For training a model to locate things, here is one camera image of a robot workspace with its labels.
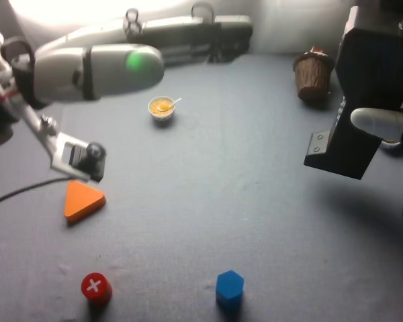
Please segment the bowl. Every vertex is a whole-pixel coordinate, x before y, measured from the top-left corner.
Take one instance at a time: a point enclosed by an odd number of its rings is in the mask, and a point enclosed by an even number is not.
[[[157,115],[157,114],[154,114],[152,111],[151,111],[151,109],[150,109],[150,107],[151,107],[151,105],[155,102],[155,101],[157,101],[157,100],[159,100],[159,99],[164,99],[164,100],[166,100],[166,101],[169,101],[169,102],[173,102],[173,99],[172,98],[170,98],[170,97],[168,97],[168,96],[158,96],[158,97],[155,97],[154,99],[151,99],[150,100],[150,102],[149,102],[149,104],[148,104],[148,111],[149,111],[149,113],[152,115],[152,117],[155,119],[155,120],[157,120],[157,121],[166,121],[167,119],[170,119],[172,116],[173,116],[173,114],[174,114],[174,112],[175,112],[175,108],[176,108],[176,105],[174,106],[174,107],[172,107],[171,109],[169,109],[168,111],[167,111],[167,113],[162,113],[162,115]]]

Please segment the gray table surface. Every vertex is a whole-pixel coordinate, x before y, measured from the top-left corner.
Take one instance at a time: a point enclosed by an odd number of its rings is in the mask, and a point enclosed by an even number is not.
[[[68,227],[66,184],[0,204],[0,321],[225,321],[218,274],[245,278],[239,321],[403,321],[403,158],[378,151],[363,180],[303,165],[328,108],[296,96],[291,56],[167,71],[133,95],[46,110],[108,151],[107,205]],[[147,103],[182,97],[157,127]],[[0,195],[52,178],[24,124],[0,147]],[[114,295],[90,311],[80,284]]]

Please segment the white spoon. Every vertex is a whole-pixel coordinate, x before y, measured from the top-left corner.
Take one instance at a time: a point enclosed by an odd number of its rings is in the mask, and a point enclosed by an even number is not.
[[[176,103],[179,102],[180,100],[182,100],[182,99],[177,99],[176,101],[173,101],[173,102],[171,103],[171,105],[169,105],[166,109],[162,109],[162,108],[161,108],[161,105],[159,105],[159,106],[157,107],[157,109],[158,109],[160,112],[166,112],[166,111],[168,111],[168,110],[174,108],[174,106],[176,105]]]

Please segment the white bowl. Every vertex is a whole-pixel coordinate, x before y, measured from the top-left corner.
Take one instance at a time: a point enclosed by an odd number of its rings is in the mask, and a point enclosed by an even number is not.
[[[170,111],[169,114],[166,114],[166,115],[155,115],[153,112],[151,112],[150,106],[151,106],[151,104],[154,103],[154,101],[156,101],[157,99],[165,99],[165,100],[168,100],[168,101],[171,102],[171,103],[173,102],[173,99],[170,98],[170,97],[168,97],[168,96],[158,96],[158,97],[155,97],[154,99],[151,99],[150,102],[149,102],[149,104],[148,104],[148,111],[149,111],[149,113],[150,113],[150,114],[152,115],[152,117],[153,117],[155,120],[157,120],[157,121],[165,121],[165,120],[167,120],[167,119],[170,119],[170,118],[172,117],[172,115],[174,114],[174,112],[175,112],[176,105],[175,105],[174,107],[172,107],[171,109],[169,109],[169,111]]]

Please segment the blue block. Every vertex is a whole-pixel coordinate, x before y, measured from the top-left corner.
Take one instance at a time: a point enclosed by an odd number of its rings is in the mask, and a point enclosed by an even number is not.
[[[233,270],[218,275],[216,300],[224,309],[234,310],[242,302],[244,278]]]

